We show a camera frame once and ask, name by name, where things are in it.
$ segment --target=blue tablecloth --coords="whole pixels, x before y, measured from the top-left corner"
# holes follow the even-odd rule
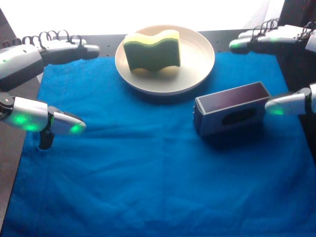
[[[2,236],[316,235],[316,170],[296,116],[195,132],[195,97],[256,81],[287,91],[276,59],[257,54],[216,54],[205,82],[170,98],[137,93],[114,58],[47,66],[38,99],[87,131],[48,151],[27,134]]]

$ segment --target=round plate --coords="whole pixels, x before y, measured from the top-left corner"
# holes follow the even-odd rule
[[[154,36],[164,30],[177,30],[180,34],[181,66],[168,67],[159,72],[142,69],[130,71],[123,48],[123,42],[115,54],[115,64],[124,80],[136,89],[152,95],[176,95],[199,85],[211,72],[215,53],[210,42],[200,33],[190,29],[159,25],[141,30],[141,33]]]

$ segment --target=green scouring pad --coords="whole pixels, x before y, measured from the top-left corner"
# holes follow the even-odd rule
[[[178,31],[165,30],[155,36],[134,33],[125,37],[123,46],[131,71],[142,68],[154,72],[180,66]]]

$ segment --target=green and yellow sponge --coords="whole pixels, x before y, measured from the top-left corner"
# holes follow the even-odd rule
[[[165,30],[155,36],[139,33],[127,35],[124,50],[129,69],[159,71],[169,66],[180,66],[179,32]]]

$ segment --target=box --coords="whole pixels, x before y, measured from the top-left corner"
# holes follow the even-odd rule
[[[196,98],[194,125],[200,136],[262,122],[269,92],[261,82]]]

